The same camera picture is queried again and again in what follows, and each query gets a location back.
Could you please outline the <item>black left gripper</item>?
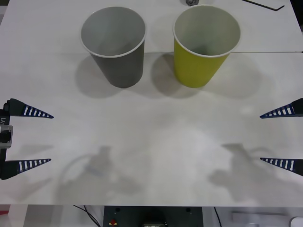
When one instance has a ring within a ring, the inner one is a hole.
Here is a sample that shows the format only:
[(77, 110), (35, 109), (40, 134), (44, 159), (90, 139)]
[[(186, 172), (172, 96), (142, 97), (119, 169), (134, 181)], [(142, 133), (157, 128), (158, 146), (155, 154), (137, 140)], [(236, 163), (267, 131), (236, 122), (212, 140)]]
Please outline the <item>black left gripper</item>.
[(0, 110), (0, 179), (7, 180), (20, 173), (31, 170), (51, 161), (48, 159), (6, 160), (6, 151), (11, 147), (10, 115), (18, 117), (36, 117), (53, 119), (54, 117), (42, 110), (27, 105), (17, 99), (10, 99)]

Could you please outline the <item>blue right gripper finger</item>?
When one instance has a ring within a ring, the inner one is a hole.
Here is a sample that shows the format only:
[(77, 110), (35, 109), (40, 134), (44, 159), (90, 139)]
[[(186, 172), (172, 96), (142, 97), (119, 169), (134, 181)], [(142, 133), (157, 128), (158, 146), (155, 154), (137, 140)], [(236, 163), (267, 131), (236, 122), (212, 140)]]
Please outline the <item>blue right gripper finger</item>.
[(303, 98), (293, 101), (260, 116), (261, 119), (281, 118), (281, 117), (302, 117), (303, 116)]
[(261, 157), (260, 160), (269, 163), (273, 166), (277, 166), (284, 170), (293, 172), (297, 175), (303, 176), (303, 160), (302, 159), (279, 159), (279, 158), (267, 158)]

